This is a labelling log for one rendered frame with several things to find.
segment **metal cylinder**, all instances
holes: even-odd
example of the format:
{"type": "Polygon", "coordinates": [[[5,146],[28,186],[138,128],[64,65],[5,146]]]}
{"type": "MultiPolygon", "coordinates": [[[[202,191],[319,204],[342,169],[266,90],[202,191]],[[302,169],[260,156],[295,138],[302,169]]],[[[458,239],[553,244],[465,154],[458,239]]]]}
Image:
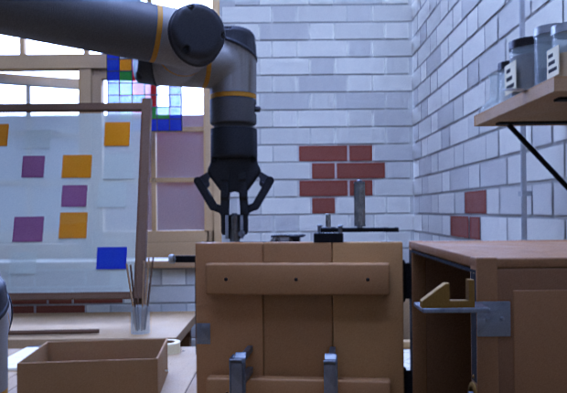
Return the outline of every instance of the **metal cylinder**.
{"type": "Polygon", "coordinates": [[[365,206],[364,206],[364,196],[365,196],[365,183],[361,180],[357,180],[353,184],[353,214],[354,214],[354,225],[358,228],[364,227],[365,224],[365,206]]]}

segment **wooden box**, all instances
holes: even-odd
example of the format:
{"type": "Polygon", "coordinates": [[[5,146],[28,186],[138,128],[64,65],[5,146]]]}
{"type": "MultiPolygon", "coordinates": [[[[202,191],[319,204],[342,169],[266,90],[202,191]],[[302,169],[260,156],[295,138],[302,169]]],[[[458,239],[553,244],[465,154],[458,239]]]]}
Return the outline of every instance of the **wooden box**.
{"type": "Polygon", "coordinates": [[[478,335],[470,314],[413,309],[414,393],[467,391],[472,376],[478,393],[567,391],[567,240],[410,244],[414,302],[444,281],[465,298],[471,277],[476,305],[511,307],[510,336],[478,335]]]}
{"type": "Polygon", "coordinates": [[[46,342],[17,366],[19,393],[159,393],[167,340],[46,342]]]}
{"type": "Polygon", "coordinates": [[[252,345],[247,393],[322,393],[336,348],[341,393],[402,392],[400,242],[199,243],[198,392],[229,391],[229,359],[252,345]]]}

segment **wooden shelf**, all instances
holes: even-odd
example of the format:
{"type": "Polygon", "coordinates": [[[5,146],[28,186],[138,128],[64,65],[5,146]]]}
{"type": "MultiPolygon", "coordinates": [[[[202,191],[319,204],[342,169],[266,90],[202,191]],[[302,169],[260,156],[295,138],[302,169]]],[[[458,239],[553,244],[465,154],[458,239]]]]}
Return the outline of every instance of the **wooden shelf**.
{"type": "Polygon", "coordinates": [[[500,123],[567,122],[567,102],[554,101],[565,97],[567,77],[554,77],[477,114],[474,117],[474,125],[477,127],[500,123]]]}

